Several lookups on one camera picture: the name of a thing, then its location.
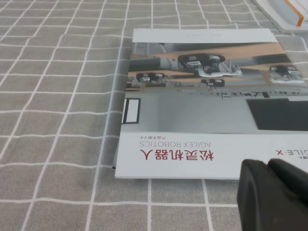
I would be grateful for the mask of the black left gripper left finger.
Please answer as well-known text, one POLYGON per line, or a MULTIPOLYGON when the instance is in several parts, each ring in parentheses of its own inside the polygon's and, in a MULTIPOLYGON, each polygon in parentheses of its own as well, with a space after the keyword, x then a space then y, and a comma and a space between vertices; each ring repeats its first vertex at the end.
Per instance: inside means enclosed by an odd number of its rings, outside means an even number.
POLYGON ((308 229, 308 207, 262 161, 242 162, 237 204, 244 231, 308 229))

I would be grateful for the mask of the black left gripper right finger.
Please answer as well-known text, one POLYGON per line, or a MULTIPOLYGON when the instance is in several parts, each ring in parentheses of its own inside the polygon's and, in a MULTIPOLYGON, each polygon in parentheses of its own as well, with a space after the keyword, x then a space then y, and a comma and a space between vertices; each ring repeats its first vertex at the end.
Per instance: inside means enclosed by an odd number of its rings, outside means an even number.
POLYGON ((284 185, 293 192, 305 206, 308 206, 308 174, 281 159, 269 160, 268 166, 284 185))

